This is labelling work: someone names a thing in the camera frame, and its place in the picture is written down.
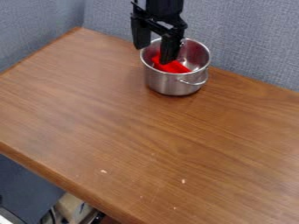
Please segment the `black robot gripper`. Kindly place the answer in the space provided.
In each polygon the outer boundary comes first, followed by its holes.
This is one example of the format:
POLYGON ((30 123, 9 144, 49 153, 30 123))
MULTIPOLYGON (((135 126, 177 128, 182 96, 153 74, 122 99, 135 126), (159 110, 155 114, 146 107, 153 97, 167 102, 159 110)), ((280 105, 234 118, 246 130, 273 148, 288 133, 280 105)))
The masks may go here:
POLYGON ((185 0, 133 0, 131 31, 138 50, 151 44, 151 32, 162 37, 161 59, 166 65, 177 60, 187 24, 182 19, 185 0))

